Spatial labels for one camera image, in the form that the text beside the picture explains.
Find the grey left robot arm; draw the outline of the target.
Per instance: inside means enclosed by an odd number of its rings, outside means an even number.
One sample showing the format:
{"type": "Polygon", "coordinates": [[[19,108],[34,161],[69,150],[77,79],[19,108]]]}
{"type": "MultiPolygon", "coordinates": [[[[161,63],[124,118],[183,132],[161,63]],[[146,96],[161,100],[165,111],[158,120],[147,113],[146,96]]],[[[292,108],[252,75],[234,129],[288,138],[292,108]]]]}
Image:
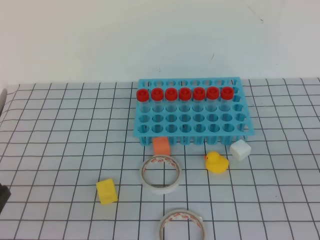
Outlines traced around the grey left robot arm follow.
{"type": "Polygon", "coordinates": [[[11,196],[11,192],[9,188],[6,185],[0,184],[0,213],[5,207],[10,196],[11,196]]]}

